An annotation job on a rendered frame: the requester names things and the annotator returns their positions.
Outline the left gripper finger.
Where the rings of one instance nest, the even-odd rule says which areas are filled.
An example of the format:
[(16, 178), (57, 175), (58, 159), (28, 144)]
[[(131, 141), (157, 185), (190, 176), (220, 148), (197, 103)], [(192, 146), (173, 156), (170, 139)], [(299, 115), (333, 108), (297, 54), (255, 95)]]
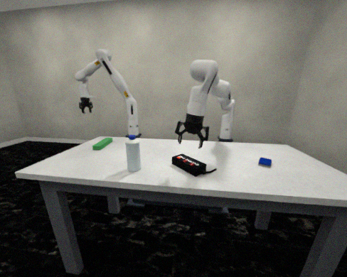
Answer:
[(175, 133), (178, 134), (178, 142), (181, 143), (182, 140), (182, 134), (185, 133), (187, 130), (190, 129), (191, 126), (187, 126), (183, 131), (179, 131), (180, 127), (184, 124), (183, 121), (178, 121), (177, 126), (176, 126), (176, 130)]
[(203, 141), (208, 140), (209, 126), (203, 126), (203, 129), (205, 131), (205, 137), (203, 137), (201, 131), (199, 131), (196, 126), (194, 127), (195, 132), (198, 134), (199, 138), (201, 139), (198, 148), (201, 148), (203, 146)]

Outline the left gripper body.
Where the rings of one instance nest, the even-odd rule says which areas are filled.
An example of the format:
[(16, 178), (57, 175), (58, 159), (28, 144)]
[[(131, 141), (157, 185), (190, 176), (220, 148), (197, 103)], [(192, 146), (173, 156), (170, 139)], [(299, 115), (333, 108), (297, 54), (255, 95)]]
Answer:
[(184, 127), (191, 126), (189, 130), (187, 130), (190, 134), (196, 134), (194, 127), (200, 131), (203, 128), (203, 118), (204, 116), (198, 116), (193, 114), (186, 113), (186, 120), (184, 122)]

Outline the small blue rectangular block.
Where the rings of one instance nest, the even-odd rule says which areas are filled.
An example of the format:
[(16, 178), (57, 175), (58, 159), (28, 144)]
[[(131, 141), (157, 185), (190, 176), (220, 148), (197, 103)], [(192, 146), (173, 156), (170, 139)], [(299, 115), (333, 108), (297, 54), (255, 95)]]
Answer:
[(270, 168), (270, 166), (272, 165), (271, 162), (272, 162), (271, 159), (260, 157), (258, 165), (266, 167), (266, 168)]

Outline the green rectangular block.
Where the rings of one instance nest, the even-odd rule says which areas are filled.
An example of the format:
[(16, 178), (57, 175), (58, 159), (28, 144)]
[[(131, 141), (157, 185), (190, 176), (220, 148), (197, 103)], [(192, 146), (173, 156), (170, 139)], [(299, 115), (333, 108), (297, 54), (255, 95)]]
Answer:
[(112, 143), (112, 138), (104, 138), (103, 140), (99, 141), (95, 145), (92, 146), (93, 150), (102, 150), (105, 146)]

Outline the white bottle with blue cap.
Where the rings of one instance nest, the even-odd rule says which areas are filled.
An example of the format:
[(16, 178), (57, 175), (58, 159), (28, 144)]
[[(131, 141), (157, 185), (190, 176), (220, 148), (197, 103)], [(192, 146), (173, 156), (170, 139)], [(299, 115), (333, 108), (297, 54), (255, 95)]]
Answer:
[(129, 135), (129, 139), (125, 141), (127, 153), (127, 170), (135, 172), (141, 169), (140, 145), (135, 135)]

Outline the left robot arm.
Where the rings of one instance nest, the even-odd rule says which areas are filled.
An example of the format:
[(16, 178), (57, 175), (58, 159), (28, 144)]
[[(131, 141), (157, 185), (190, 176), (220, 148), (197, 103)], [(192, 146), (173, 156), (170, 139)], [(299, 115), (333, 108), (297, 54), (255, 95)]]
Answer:
[(191, 77), (201, 85), (191, 88), (189, 103), (187, 105), (187, 113), (204, 116), (206, 111), (206, 101), (208, 92), (218, 97), (221, 109), (230, 111), (228, 114), (222, 115), (220, 138), (230, 139), (233, 125), (233, 114), (235, 109), (235, 100), (231, 99), (230, 83), (219, 80), (218, 64), (214, 60), (194, 60), (190, 66)]

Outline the black power strip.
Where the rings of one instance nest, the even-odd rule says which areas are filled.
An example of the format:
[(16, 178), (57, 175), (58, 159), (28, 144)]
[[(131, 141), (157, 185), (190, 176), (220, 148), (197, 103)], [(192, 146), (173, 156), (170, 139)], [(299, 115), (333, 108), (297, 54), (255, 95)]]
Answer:
[(217, 170), (211, 170), (206, 171), (206, 165), (205, 163), (202, 163), (194, 158), (191, 158), (189, 156), (186, 156), (184, 154), (179, 154), (177, 156), (172, 157), (172, 164), (179, 167), (180, 169), (186, 171), (187, 173), (190, 173), (193, 176), (198, 176), (200, 174), (205, 175), (206, 173), (212, 173), (213, 171)]

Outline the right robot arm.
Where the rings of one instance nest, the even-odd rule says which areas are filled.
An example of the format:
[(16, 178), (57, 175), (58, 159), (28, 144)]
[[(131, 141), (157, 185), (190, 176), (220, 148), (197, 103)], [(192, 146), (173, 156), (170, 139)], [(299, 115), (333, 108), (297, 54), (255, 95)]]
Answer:
[[(88, 92), (88, 77), (91, 76), (97, 69), (103, 66), (107, 74), (110, 76), (111, 81), (123, 96), (127, 106), (127, 122), (129, 135), (139, 135), (138, 129), (138, 117), (137, 117), (137, 102), (130, 94), (127, 85), (122, 76), (113, 68), (110, 63), (112, 54), (108, 50), (98, 49), (96, 50), (97, 59), (87, 65), (83, 70), (75, 74), (75, 79), (82, 82), (79, 85), (80, 97), (95, 98), (95, 96), (89, 96)], [(132, 98), (132, 99), (130, 99)]]

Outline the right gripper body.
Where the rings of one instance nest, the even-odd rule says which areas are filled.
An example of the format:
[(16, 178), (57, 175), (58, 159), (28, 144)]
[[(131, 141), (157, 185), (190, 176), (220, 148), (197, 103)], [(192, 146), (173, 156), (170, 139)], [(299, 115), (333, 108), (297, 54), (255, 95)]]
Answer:
[(81, 97), (80, 98), (80, 101), (82, 101), (83, 102), (83, 106), (85, 106), (85, 103), (90, 103), (89, 101), (90, 101), (90, 98), (87, 98), (87, 97)]

